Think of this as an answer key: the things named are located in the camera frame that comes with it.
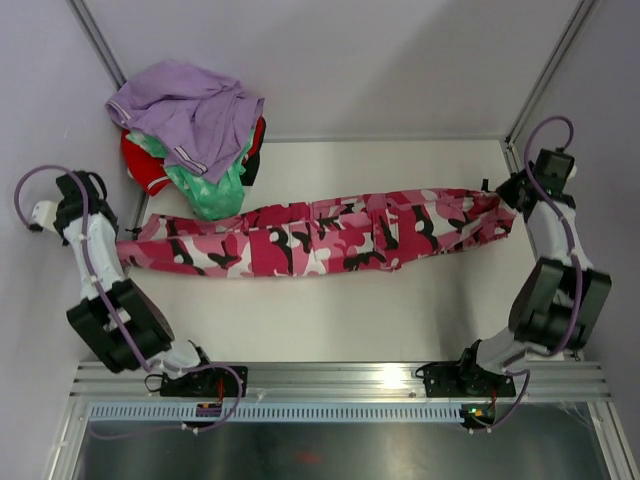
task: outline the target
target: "white wall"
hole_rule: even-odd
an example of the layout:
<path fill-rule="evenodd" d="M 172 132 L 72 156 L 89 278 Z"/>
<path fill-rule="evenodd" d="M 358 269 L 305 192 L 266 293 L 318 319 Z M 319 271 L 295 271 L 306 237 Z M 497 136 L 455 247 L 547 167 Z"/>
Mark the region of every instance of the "white wall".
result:
<path fill-rule="evenodd" d="M 87 0 L 126 75 L 266 97 L 270 138 L 506 135 L 578 0 Z"/>
<path fill-rule="evenodd" d="M 78 301 L 71 251 L 26 231 L 12 204 L 28 169 L 57 163 L 103 175 L 128 226 L 137 189 L 123 175 L 118 132 L 102 107 L 113 86 L 62 0 L 9 0 L 0 17 L 0 476 L 40 478 L 77 361 L 86 351 L 65 311 Z M 30 212 L 59 199 L 55 173 L 25 186 Z"/>
<path fill-rule="evenodd" d="M 522 154 L 531 129 L 552 114 L 567 115 L 575 123 L 569 151 L 576 157 L 578 175 L 567 190 L 578 205 L 577 227 L 587 255 L 613 280 L 586 353 L 605 368 L 636 458 L 640 458 L 639 18 L 637 0 L 601 2 L 518 140 Z M 555 147 L 565 135 L 562 125 L 543 130 L 533 149 L 534 160 L 541 147 Z"/>

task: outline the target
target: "lavender garment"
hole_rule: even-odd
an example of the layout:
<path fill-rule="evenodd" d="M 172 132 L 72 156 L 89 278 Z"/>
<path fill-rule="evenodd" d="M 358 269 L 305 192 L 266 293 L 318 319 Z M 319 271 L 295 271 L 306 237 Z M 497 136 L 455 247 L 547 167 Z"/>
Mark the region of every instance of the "lavender garment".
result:
<path fill-rule="evenodd" d="M 215 184 L 249 141 L 263 103 L 234 78 L 166 61 L 125 83 L 106 107 L 118 125 L 159 138 L 170 152 L 165 166 Z"/>

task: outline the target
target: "white table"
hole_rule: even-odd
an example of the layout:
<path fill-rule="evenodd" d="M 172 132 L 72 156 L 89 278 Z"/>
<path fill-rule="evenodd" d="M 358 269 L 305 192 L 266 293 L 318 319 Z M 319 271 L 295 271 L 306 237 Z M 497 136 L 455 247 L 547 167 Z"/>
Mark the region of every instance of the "white table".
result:
<path fill-rule="evenodd" d="M 508 177 L 495 140 L 267 143 L 244 210 L 368 192 L 425 187 L 495 188 Z M 193 216 L 174 187 L 152 213 Z M 534 257 L 518 218 L 509 238 L 397 272 L 308 278 L 213 279 L 131 269 L 178 338 L 212 360 L 427 361 L 504 327 Z"/>

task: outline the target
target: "camouflage pants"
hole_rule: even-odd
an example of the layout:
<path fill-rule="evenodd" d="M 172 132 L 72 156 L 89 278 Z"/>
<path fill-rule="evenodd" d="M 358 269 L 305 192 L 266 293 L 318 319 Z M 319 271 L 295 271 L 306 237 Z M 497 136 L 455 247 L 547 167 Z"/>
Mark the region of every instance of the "camouflage pants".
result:
<path fill-rule="evenodd" d="M 516 212 L 495 193 L 462 189 L 272 205 L 215 222 L 152 215 L 123 265 L 209 277 L 395 270 L 509 234 Z"/>

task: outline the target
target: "camouflage pattern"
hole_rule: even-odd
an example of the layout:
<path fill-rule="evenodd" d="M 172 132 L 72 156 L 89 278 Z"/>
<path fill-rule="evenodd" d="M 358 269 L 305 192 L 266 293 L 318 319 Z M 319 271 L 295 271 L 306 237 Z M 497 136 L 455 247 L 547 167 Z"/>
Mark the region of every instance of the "camouflage pattern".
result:
<path fill-rule="evenodd" d="M 152 215 L 117 250 L 123 265 L 208 277 L 396 270 L 506 237 L 515 216 L 495 193 L 405 190 L 272 205 L 215 222 Z"/>

